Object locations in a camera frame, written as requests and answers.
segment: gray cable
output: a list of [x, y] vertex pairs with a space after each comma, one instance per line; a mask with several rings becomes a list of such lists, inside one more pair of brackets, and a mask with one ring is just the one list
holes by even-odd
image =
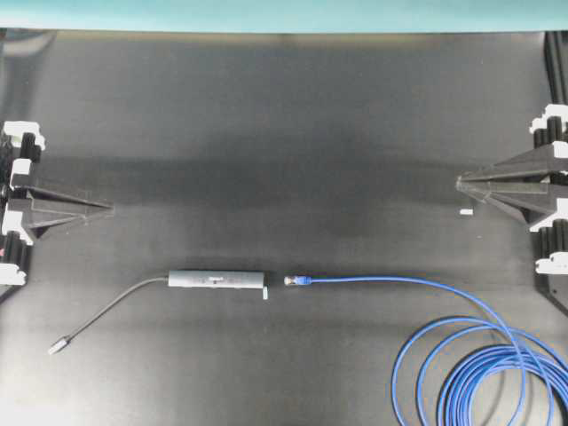
[[57, 353], [59, 351], [61, 351], [63, 348], [65, 348], [75, 337], [77, 337], [77, 335], [79, 335], [80, 333], [82, 333], [84, 331], [84, 329], [86, 329], [88, 326], [90, 326], [93, 322], [95, 322], [96, 320], [98, 320], [100, 317], [102, 317], [105, 313], [107, 313], [110, 309], [112, 309], [116, 304], [118, 304], [121, 300], [123, 300], [124, 297], [128, 296], [130, 293], [138, 290], [141, 287], [146, 286], [147, 284], [152, 284], [153, 282], [164, 282], [164, 281], [168, 281], [168, 277], [166, 276], [162, 276], [162, 277], [154, 277], [154, 278], [149, 278], [147, 280], [143, 280], [140, 281], [136, 284], [134, 284], [133, 286], [127, 288], [126, 290], [124, 290], [120, 295], [118, 295], [117, 297], [115, 297], [109, 304], [107, 304], [106, 306], [104, 306], [101, 310], [99, 310], [97, 313], [95, 313], [90, 319], [88, 319], [87, 321], [85, 321], [81, 326], [77, 327], [75, 330], [73, 330], [71, 333], [69, 333], [68, 335], [64, 335], [63, 337], [61, 337], [56, 343], [54, 343], [51, 348], [47, 351], [50, 355]]

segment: black surface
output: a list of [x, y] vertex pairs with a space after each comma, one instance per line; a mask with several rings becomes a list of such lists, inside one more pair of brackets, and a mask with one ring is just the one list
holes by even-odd
[[[3, 82], [4, 118], [42, 125], [42, 173], [95, 189], [115, 216], [39, 244], [32, 280], [0, 306], [1, 417], [393, 424], [400, 345], [428, 320], [477, 313], [406, 285], [284, 288], [290, 272], [440, 279], [566, 353], [526, 229], [486, 206], [460, 217], [469, 201], [454, 190], [463, 171], [532, 146], [549, 96], [541, 34], [62, 32], [34, 57], [12, 49]], [[122, 289], [173, 268], [265, 270], [270, 299], [156, 285], [46, 355]], [[440, 336], [401, 377], [412, 424], [411, 381]], [[491, 342], [446, 354], [429, 399], [453, 360]], [[503, 424], [517, 382], [483, 388], [477, 419], [501, 392], [487, 424]], [[539, 384], [530, 405], [527, 424], [541, 424]]]

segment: black roller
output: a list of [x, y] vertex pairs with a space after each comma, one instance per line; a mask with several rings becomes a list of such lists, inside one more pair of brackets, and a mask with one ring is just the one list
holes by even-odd
[[563, 221], [562, 219], [557, 219], [552, 223], [552, 234], [555, 239], [556, 251], [565, 251], [564, 233], [562, 232]]
[[534, 147], [538, 148], [544, 145], [544, 134], [546, 131], [544, 129], [537, 129], [532, 134], [532, 140], [534, 141]]
[[560, 117], [549, 117], [547, 119], [549, 143], [555, 140], [562, 140], [562, 119]]
[[556, 249], [556, 238], [554, 236], [554, 231], [552, 230], [552, 228], [546, 228], [547, 229], [547, 240], [548, 240], [548, 254], [550, 255], [550, 253], [554, 253], [555, 251], [558, 251]]
[[28, 158], [33, 160], [35, 155], [36, 135], [33, 133], [24, 133], [21, 139], [20, 158]]
[[539, 236], [540, 236], [540, 258], [546, 259], [550, 254], [548, 250], [548, 233], [547, 228], [539, 229]]

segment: white clip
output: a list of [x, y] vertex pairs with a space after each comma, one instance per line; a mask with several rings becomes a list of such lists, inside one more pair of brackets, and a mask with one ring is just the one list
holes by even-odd
[[37, 122], [4, 122], [4, 135], [10, 137], [10, 142], [16, 148], [21, 148], [21, 140], [24, 133], [33, 133], [35, 135], [35, 144], [42, 151], [45, 150], [45, 138], [39, 132], [39, 124]]

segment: coiled cable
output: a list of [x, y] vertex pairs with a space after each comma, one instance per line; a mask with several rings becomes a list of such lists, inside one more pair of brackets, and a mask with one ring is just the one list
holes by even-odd
[[[453, 316], [438, 319], [415, 332], [402, 346], [395, 360], [390, 380], [390, 397], [392, 406], [397, 416], [398, 423], [405, 426], [409, 424], [402, 416], [397, 397], [398, 373], [402, 361], [410, 347], [423, 335], [431, 330], [448, 324], [468, 324], [471, 327], [461, 329], [442, 340], [430, 352], [422, 363], [416, 379], [416, 406], [422, 425], [428, 425], [424, 412], [422, 386], [424, 376], [431, 361], [451, 342], [460, 337], [479, 331], [497, 331], [507, 338], [509, 344], [498, 344], [480, 348], [473, 351], [465, 359], [460, 361], [446, 378], [442, 390], [438, 395], [436, 424], [437, 426], [472, 426], [473, 425], [473, 400], [481, 383], [487, 377], [501, 371], [516, 369], [521, 373], [521, 389], [515, 412], [511, 416], [508, 425], [515, 424], [525, 405], [526, 374], [539, 377], [546, 385], [548, 395], [547, 426], [552, 422], [554, 415], [553, 390], [558, 395], [559, 401], [568, 408], [568, 366], [560, 356], [548, 345], [525, 331], [507, 326], [501, 316], [489, 305], [477, 297], [446, 284], [420, 278], [396, 277], [396, 276], [366, 276], [344, 278], [312, 278], [307, 276], [287, 277], [287, 285], [307, 286], [312, 283], [339, 283], [339, 282], [365, 282], [365, 281], [388, 281], [408, 282], [439, 288], [457, 296], [461, 296], [473, 304], [479, 306], [495, 322], [474, 317]], [[534, 351], [527, 343], [533, 343], [543, 352]]]

